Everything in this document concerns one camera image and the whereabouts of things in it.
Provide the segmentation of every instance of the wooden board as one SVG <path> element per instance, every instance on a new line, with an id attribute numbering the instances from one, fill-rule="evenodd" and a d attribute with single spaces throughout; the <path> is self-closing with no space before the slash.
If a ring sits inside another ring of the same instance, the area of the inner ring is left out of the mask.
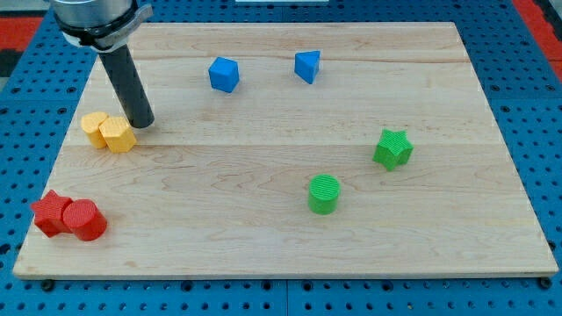
<path id="1" fill-rule="evenodd" d="M 557 270 L 472 64 L 449 23 L 144 25 L 130 47 L 156 122 L 127 154 L 78 126 L 119 114 L 97 63 L 47 189 L 92 198 L 99 240 L 31 226 L 22 278 L 531 277 Z M 297 51 L 321 49 L 308 85 Z M 233 94 L 207 68 L 239 62 Z M 383 127 L 406 129 L 410 163 L 371 161 Z M 342 184 L 335 213 L 307 184 Z"/>

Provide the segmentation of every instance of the green block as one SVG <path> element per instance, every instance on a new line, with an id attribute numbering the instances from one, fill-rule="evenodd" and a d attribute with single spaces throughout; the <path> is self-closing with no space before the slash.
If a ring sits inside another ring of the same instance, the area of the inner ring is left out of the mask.
<path id="1" fill-rule="evenodd" d="M 312 212 L 328 215 L 335 211 L 340 184 L 331 175 L 318 175 L 308 186 L 308 207 Z"/>
<path id="2" fill-rule="evenodd" d="M 372 160 L 392 171 L 397 165 L 406 164 L 413 150 L 414 146 L 407 140 L 406 131 L 383 129 Z"/>

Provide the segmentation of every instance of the blue pegboard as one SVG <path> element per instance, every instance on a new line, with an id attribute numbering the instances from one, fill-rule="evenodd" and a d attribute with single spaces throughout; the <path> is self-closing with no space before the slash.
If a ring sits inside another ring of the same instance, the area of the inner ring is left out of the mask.
<path id="1" fill-rule="evenodd" d="M 142 0 L 150 22 L 453 21 L 558 262 L 562 87 L 508 0 L 331 0 L 241 6 Z M 71 47 L 52 12 L 0 94 L 0 315 L 562 314 L 562 280 L 21 281 L 11 274 L 96 55 Z"/>

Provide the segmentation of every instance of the toy block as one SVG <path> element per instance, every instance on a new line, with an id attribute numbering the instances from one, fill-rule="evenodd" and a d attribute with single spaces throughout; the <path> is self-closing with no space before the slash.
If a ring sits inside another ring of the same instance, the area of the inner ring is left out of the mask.
<path id="1" fill-rule="evenodd" d="M 98 111 L 86 114 L 82 116 L 80 120 L 80 127 L 88 136 L 91 145 L 97 149 L 107 146 L 104 136 L 102 136 L 99 131 L 99 126 L 102 125 L 107 118 L 109 118 L 107 113 Z"/>
<path id="2" fill-rule="evenodd" d="M 295 73 L 304 81 L 313 84 L 320 69 L 320 51 L 295 54 Z"/>
<path id="3" fill-rule="evenodd" d="M 126 118 L 110 117 L 102 123 L 99 131 L 113 153 L 126 153 L 137 143 Z"/>
<path id="4" fill-rule="evenodd" d="M 54 190 L 50 190 L 41 200 L 30 205 L 35 213 L 35 226 L 48 238 L 58 233 L 71 233 L 62 220 L 65 209 L 71 203 L 70 197 L 60 197 Z"/>
<path id="5" fill-rule="evenodd" d="M 209 68 L 209 77 L 211 78 L 211 87 L 231 93 L 240 80 L 238 62 L 217 57 Z"/>
<path id="6" fill-rule="evenodd" d="M 93 241 L 107 228 L 107 220 L 89 199 L 79 199 L 70 204 L 63 215 L 64 224 L 81 241 Z"/>
<path id="7" fill-rule="evenodd" d="M 312 212 L 328 215 L 335 211 L 340 184 L 331 175 L 318 175 L 308 186 L 308 207 Z"/>
<path id="8" fill-rule="evenodd" d="M 397 165 L 406 164 L 413 150 L 414 146 L 407 140 L 406 131 L 392 132 L 383 129 L 372 160 L 392 171 Z"/>

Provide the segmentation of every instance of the yellow block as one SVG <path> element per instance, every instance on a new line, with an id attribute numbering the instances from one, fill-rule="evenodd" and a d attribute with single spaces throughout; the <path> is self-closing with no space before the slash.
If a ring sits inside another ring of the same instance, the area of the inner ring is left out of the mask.
<path id="1" fill-rule="evenodd" d="M 99 131 L 113 153 L 126 153 L 137 143 L 126 118 L 110 117 L 99 127 Z"/>
<path id="2" fill-rule="evenodd" d="M 90 143 L 95 148 L 103 148 L 106 146 L 104 137 L 101 132 L 99 132 L 99 126 L 104 123 L 104 121 L 109 118 L 109 115 L 105 112 L 93 112 L 82 116 L 80 120 L 80 127 L 88 136 Z"/>

